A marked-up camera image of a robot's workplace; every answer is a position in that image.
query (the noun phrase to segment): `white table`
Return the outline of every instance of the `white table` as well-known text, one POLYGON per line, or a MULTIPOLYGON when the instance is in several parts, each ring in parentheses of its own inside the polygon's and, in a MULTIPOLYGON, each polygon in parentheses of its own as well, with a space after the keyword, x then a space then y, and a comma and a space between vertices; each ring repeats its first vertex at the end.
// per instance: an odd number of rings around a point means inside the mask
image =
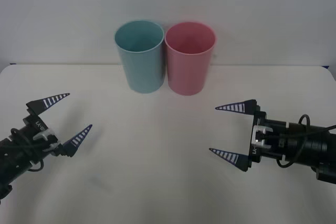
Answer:
POLYGON ((0 136, 25 103, 71 95, 41 115, 65 141, 93 124, 73 158, 48 157, 2 200, 3 224, 334 223, 336 185, 263 158, 244 173, 208 148, 247 154, 252 116, 215 111, 257 99, 269 119, 336 123, 336 82, 322 67, 212 66, 204 90, 129 90, 121 66, 16 65, 0 75, 0 136))

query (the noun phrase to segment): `cable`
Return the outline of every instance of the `cable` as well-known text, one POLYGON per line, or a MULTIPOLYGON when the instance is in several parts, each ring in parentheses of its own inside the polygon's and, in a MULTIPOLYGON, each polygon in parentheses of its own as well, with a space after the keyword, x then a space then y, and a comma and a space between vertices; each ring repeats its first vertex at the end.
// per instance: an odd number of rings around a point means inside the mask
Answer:
MULTIPOLYGON (((302 124, 302 120, 306 118, 306 133, 309 133, 310 132, 310 118, 309 118, 309 115, 306 115, 304 114, 302 117, 300 117, 300 120, 299 120, 299 124, 302 124)), ((278 166, 280 166, 281 168, 287 168, 289 166, 291 166, 292 164, 294 164, 298 158, 300 157, 301 153, 302 153, 302 150, 304 148, 304 144, 306 143, 307 141, 307 135, 304 137, 304 140, 301 142, 301 145, 299 147, 299 150, 296 152, 294 158, 292 161, 288 162, 287 164, 283 165, 279 159, 277 159, 277 164, 278 166)))
POLYGON ((10 145, 0 145, 0 148, 5 148, 5 149, 22 149, 22 148, 36 148, 36 147, 42 147, 46 146, 48 147, 48 143, 43 143, 43 144, 34 144, 34 145, 17 145, 17 146, 10 146, 10 145))
POLYGON ((330 130, 334 130, 334 129, 336 129, 336 125, 329 126, 329 127, 323 128, 323 129, 318 130, 318 131, 312 131, 312 132, 309 132, 309 133, 301 133, 301 134, 294 134, 294 135, 281 135, 281 136, 265 136, 265 139, 300 138, 300 137, 311 136, 311 135, 315 135, 315 134, 318 134, 318 133, 322 133, 322 132, 326 132, 326 131, 330 131, 330 130))
POLYGON ((30 171, 30 172, 39 172, 40 170, 43 169, 43 167, 44 167, 44 162, 41 159, 41 161, 40 161, 40 168, 39 169, 29 169, 28 171, 30 171))
MULTIPOLYGON (((23 138, 26 142, 29 142, 29 140, 26 138, 24 134, 22 134, 18 129, 12 128, 10 130, 12 135, 19 135, 21 138, 23 138)), ((32 144, 32 145, 17 145, 17 146, 12 146, 12 145, 1 145, 1 148, 5 149, 22 149, 22 148, 37 148, 37 147, 42 147, 42 146, 49 146, 47 142, 42 143, 42 144, 32 144)))

